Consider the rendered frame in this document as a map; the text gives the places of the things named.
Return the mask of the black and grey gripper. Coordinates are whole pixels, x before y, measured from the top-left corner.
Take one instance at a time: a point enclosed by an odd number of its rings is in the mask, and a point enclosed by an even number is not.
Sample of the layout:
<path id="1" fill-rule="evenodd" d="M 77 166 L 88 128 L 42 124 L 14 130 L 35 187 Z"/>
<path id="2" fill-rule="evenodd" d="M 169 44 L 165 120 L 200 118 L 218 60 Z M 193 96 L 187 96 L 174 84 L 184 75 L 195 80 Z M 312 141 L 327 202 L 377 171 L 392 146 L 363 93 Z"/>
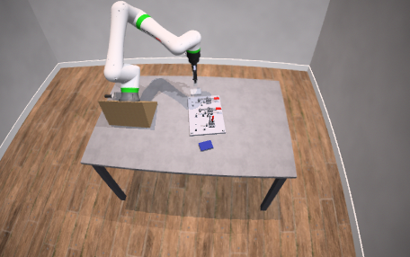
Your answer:
<path id="1" fill-rule="evenodd" d="M 194 85 L 194 86 L 198 86 L 198 81 L 197 81 L 197 80 L 198 80 L 198 79 L 197 79 L 197 63 L 199 63 L 200 58 L 195 59 L 195 60 L 191 60 L 191 59 L 188 59 L 188 60 L 189 60 L 189 63 L 192 64 L 192 67 L 194 67 L 193 73 L 192 73 L 193 85 Z"/>

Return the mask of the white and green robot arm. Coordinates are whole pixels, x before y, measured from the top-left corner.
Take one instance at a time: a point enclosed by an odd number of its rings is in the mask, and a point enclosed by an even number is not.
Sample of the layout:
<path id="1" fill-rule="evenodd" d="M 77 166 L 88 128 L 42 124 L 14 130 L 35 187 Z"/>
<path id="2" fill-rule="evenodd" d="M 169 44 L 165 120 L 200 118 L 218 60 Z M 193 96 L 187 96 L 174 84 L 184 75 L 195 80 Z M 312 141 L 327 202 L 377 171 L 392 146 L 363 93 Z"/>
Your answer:
<path id="1" fill-rule="evenodd" d="M 105 98 L 121 102 L 140 102 L 140 67 L 123 62 L 127 23 L 161 42 L 173 55 L 179 56 L 186 51 L 184 55 L 188 59 L 194 60 L 201 56 L 201 35 L 197 31 L 188 31 L 176 37 L 142 10 L 123 1 L 116 2 L 111 7 L 111 32 L 104 76 L 110 82 L 121 83 L 121 93 L 105 94 Z"/>

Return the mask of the blue rectangular plate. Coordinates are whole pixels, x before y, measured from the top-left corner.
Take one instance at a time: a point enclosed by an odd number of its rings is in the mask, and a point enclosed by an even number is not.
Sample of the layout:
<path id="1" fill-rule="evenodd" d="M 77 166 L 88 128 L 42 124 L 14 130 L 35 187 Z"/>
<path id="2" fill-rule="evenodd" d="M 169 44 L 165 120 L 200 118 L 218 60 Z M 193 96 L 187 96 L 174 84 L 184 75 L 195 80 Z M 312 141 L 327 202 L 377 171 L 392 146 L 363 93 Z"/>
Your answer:
<path id="1" fill-rule="evenodd" d="M 210 140 L 200 142 L 199 147 L 200 147 L 201 152 L 213 149 L 213 145 Z"/>

